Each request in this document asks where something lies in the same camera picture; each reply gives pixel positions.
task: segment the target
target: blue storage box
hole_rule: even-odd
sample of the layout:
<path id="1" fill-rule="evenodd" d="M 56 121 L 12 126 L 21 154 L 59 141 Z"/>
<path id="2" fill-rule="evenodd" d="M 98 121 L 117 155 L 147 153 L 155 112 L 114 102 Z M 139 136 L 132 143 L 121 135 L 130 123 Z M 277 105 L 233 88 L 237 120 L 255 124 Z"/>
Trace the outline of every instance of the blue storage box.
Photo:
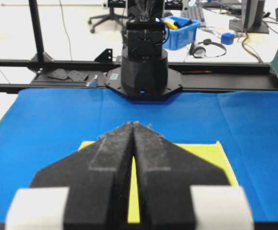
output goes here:
<path id="1" fill-rule="evenodd" d="M 173 19 L 174 21 L 178 22 L 181 26 L 185 25 L 189 21 L 188 18 L 175 16 L 165 17 L 162 20 L 165 20 L 166 18 Z M 177 50 L 195 41 L 197 35 L 197 27 L 200 25 L 200 23 L 200 21 L 192 20 L 191 25 L 185 26 L 178 30 L 170 30 L 170 37 L 168 41 L 165 44 L 163 44 L 163 48 L 169 50 Z"/>

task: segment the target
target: black bracket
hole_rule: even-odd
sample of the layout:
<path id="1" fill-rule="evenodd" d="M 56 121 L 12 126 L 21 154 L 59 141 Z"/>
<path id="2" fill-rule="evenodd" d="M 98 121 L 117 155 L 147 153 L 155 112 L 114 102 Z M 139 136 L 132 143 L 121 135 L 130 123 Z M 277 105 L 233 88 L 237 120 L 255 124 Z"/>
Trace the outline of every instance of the black bracket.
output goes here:
<path id="1" fill-rule="evenodd" d="M 112 62 L 112 49 L 104 50 L 94 61 Z"/>
<path id="2" fill-rule="evenodd" d="M 55 61 L 47 52 L 43 53 L 43 59 L 44 59 L 44 62 L 54 62 Z M 38 54 L 35 54 L 30 61 L 31 62 L 39 62 Z M 31 71 L 36 72 L 36 73 L 40 70 L 40 68 L 38 68 L 38 67 L 30 67 L 29 65 L 28 65 L 28 68 Z"/>

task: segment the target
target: metal stand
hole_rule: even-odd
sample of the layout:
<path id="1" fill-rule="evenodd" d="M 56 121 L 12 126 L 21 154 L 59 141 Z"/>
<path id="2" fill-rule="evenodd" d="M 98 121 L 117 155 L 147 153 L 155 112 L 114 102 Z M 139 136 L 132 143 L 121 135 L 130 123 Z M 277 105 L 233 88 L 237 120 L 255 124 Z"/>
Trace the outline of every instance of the metal stand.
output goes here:
<path id="1" fill-rule="evenodd" d="M 109 21 L 109 20 L 116 21 L 119 25 L 123 26 L 123 22 L 120 19 L 127 19 L 128 17 L 124 16 L 124 15 L 115 14 L 114 8 L 111 7 L 111 8 L 109 8 L 109 14 L 91 17 L 88 20 L 88 24 L 89 25 L 92 24 L 92 21 L 91 21 L 92 19 L 98 19 L 98 18 L 101 18 L 101 20 L 99 22 L 93 24 L 92 29 L 90 30 L 90 32 L 92 34 L 95 33 L 95 27 L 97 27 L 98 25 L 100 25 L 106 21 Z"/>

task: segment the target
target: blue object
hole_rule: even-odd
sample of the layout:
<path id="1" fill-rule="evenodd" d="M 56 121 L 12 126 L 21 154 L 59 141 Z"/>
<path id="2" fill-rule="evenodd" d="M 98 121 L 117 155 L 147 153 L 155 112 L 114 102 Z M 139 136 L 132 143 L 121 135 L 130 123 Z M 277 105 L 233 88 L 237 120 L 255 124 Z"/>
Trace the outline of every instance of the blue object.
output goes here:
<path id="1" fill-rule="evenodd" d="M 224 33 L 221 36 L 221 43 L 231 45 L 234 42 L 235 35 L 232 33 Z"/>
<path id="2" fill-rule="evenodd" d="M 107 89 L 19 93 L 0 123 L 0 222 L 40 168 L 126 121 L 151 124 L 174 143 L 220 141 L 254 220 L 278 222 L 278 92 L 184 92 L 132 102 Z"/>
<path id="3" fill-rule="evenodd" d="M 173 19 L 174 21 L 178 22 L 181 26 L 185 25 L 189 21 L 188 18 L 175 16 L 165 17 L 162 20 L 164 21 L 167 18 Z M 200 21 L 192 20 L 191 25 L 182 27 L 178 30 L 170 30 L 169 39 L 165 44 L 163 44 L 163 48 L 169 50 L 177 50 L 195 41 L 197 35 L 197 28 L 200 25 L 200 23 Z"/>

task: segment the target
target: yellow cloth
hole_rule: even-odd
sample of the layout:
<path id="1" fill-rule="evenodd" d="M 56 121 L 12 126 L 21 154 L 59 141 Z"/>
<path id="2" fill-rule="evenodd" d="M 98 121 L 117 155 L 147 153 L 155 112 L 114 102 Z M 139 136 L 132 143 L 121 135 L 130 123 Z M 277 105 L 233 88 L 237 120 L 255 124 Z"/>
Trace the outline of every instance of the yellow cloth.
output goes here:
<path id="1" fill-rule="evenodd" d="M 84 141 L 79 149 L 85 148 L 92 144 L 93 141 Z M 191 152 L 192 154 L 222 168 L 232 186 L 237 186 L 238 181 L 235 173 L 231 167 L 229 160 L 223 150 L 220 142 L 216 144 L 176 144 L 177 146 Z M 130 192 L 129 192 L 129 204 L 128 204 L 128 223 L 135 224 L 140 223 L 139 213 L 139 198 L 138 198 L 138 187 L 137 187 L 137 174 L 135 159 L 132 161 L 131 169 L 131 181 L 130 181 Z"/>

